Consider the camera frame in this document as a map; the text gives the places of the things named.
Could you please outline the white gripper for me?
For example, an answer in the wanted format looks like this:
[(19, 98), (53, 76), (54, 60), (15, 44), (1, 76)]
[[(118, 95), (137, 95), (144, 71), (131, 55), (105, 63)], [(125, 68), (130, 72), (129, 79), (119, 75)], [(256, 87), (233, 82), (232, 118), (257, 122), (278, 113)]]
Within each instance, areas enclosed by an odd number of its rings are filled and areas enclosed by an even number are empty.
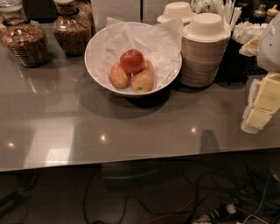
[[(243, 45), (239, 54), (257, 55), (257, 64), (269, 72), (280, 72), (280, 13), (270, 21), (261, 36)], [(268, 73), (261, 80), (253, 79), (248, 105), (244, 110), (241, 130), (249, 134), (261, 131), (280, 109), (280, 73)]]

